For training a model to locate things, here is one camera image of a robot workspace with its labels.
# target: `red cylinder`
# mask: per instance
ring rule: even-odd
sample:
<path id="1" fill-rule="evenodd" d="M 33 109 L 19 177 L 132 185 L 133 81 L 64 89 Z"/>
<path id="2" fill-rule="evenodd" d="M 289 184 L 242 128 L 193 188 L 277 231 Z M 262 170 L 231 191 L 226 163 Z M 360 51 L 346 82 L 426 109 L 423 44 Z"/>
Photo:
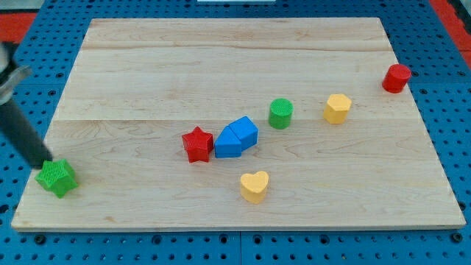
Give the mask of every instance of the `red cylinder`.
<path id="1" fill-rule="evenodd" d="M 394 64 L 389 67 L 383 80 L 383 88 L 391 93 L 399 93 L 404 89 L 411 78 L 411 70 L 402 64 Z"/>

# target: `blue block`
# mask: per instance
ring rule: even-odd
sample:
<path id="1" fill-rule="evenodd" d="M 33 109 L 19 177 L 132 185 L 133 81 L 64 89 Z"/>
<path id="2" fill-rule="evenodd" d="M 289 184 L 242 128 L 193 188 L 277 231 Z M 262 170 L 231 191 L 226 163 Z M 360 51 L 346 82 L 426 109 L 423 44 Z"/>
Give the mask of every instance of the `blue block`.
<path id="1" fill-rule="evenodd" d="M 242 155 L 242 143 L 228 126 L 214 143 L 214 155 L 216 158 L 238 158 Z"/>
<path id="2" fill-rule="evenodd" d="M 257 144 L 258 128 L 249 117 L 244 116 L 237 121 L 233 121 L 229 124 L 229 128 L 242 142 L 242 151 Z"/>

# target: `yellow hexagon block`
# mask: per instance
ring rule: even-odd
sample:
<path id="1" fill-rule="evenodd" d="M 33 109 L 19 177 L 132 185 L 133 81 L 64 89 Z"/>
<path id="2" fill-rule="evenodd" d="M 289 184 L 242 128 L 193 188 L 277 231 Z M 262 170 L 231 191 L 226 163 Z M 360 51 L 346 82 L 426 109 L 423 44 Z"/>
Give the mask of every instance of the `yellow hexagon block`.
<path id="1" fill-rule="evenodd" d="M 324 119 L 330 124 L 343 124 L 351 105 L 352 100 L 344 94 L 330 95 L 325 105 Z"/>

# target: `green block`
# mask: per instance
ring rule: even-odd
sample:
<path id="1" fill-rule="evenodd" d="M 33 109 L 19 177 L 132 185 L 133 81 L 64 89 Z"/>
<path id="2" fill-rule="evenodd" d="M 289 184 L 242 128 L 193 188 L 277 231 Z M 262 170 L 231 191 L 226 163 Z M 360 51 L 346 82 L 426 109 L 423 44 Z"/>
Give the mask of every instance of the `green block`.
<path id="1" fill-rule="evenodd" d="M 270 104 L 268 122 L 275 129 L 285 129 L 291 123 L 293 104 L 287 99 L 275 99 Z"/>
<path id="2" fill-rule="evenodd" d="M 57 197 L 62 198 L 71 189 L 78 187 L 75 182 L 75 171 L 67 160 L 57 162 L 44 161 L 43 169 L 35 177 L 35 180 L 47 191 L 52 191 Z"/>

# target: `yellow block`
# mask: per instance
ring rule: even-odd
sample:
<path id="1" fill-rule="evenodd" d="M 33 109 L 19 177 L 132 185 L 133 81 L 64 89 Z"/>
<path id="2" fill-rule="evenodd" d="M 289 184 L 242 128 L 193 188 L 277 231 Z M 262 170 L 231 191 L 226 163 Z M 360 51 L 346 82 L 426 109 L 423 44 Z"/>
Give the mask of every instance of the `yellow block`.
<path id="1" fill-rule="evenodd" d="M 325 105 L 324 119 L 329 121 L 330 124 L 344 123 L 351 105 L 352 100 L 344 94 L 330 95 Z"/>
<path id="2" fill-rule="evenodd" d="M 255 174 L 243 174 L 241 176 L 241 195 L 251 203 L 258 204 L 263 201 L 266 195 L 269 176 L 266 172 Z"/>

